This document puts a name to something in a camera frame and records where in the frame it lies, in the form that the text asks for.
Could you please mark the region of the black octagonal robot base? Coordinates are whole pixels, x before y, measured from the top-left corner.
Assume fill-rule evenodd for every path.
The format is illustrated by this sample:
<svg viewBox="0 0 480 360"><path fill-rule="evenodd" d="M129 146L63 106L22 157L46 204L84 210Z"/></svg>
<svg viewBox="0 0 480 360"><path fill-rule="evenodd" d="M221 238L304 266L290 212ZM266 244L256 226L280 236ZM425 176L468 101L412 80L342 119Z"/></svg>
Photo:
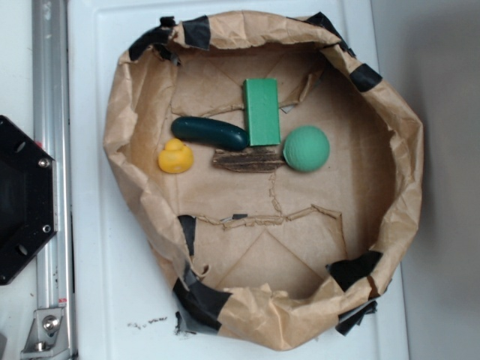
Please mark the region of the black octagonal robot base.
<svg viewBox="0 0 480 360"><path fill-rule="evenodd" d="M1 285L56 234L55 160L1 117Z"/></svg>

